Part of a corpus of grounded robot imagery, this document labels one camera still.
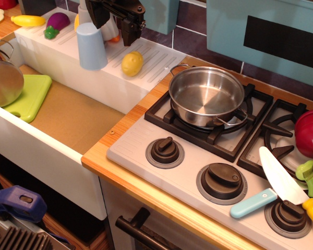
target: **green cutting board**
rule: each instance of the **green cutting board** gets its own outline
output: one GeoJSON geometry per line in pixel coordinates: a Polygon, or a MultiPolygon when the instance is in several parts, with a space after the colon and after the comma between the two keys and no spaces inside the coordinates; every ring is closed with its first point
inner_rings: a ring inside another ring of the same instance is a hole
{"type": "Polygon", "coordinates": [[[51,86],[52,79],[46,75],[24,74],[25,83],[20,96],[4,110],[23,121],[32,122],[40,109],[51,86]]]}

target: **blue plastic cup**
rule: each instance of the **blue plastic cup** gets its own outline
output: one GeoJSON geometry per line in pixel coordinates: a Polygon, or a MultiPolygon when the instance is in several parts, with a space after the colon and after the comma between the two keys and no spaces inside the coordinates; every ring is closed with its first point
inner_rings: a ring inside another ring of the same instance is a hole
{"type": "Polygon", "coordinates": [[[77,28],[80,66],[87,70],[100,70],[108,64],[101,29],[92,22],[77,28]]]}

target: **blue tool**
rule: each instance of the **blue tool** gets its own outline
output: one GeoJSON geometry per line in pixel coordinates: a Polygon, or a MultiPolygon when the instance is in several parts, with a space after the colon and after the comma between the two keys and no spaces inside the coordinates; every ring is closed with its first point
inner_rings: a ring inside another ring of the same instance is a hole
{"type": "Polygon", "coordinates": [[[9,213],[18,219],[37,223],[46,210],[45,201],[35,192],[18,185],[0,190],[0,216],[9,213]]]}

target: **red toy bowl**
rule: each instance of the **red toy bowl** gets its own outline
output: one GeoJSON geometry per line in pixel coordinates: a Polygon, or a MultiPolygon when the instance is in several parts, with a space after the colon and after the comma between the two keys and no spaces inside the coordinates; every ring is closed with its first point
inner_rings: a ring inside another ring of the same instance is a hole
{"type": "Polygon", "coordinates": [[[313,158],[313,110],[304,113],[295,124],[295,139],[298,150],[313,158]]]}

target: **light blue knife handle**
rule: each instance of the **light blue knife handle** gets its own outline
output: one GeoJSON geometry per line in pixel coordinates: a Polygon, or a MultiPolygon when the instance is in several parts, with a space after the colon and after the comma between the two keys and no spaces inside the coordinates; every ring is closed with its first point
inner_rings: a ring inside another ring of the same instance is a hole
{"type": "Polygon", "coordinates": [[[231,208],[231,216],[233,218],[241,218],[260,207],[265,206],[277,199],[277,193],[272,189],[265,189],[262,192],[235,204],[231,208]]]}

